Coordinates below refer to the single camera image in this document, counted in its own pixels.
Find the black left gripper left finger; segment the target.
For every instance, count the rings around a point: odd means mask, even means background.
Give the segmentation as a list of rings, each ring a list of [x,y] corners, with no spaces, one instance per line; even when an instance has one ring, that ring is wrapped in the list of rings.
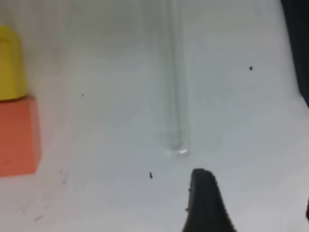
[[[235,232],[214,174],[205,169],[191,173],[184,232]]]

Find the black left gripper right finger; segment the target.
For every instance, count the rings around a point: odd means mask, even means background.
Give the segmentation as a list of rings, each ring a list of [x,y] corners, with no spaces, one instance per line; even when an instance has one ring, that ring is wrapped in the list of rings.
[[[305,217],[306,217],[307,223],[309,224],[309,198],[308,198],[308,201],[307,201]]]

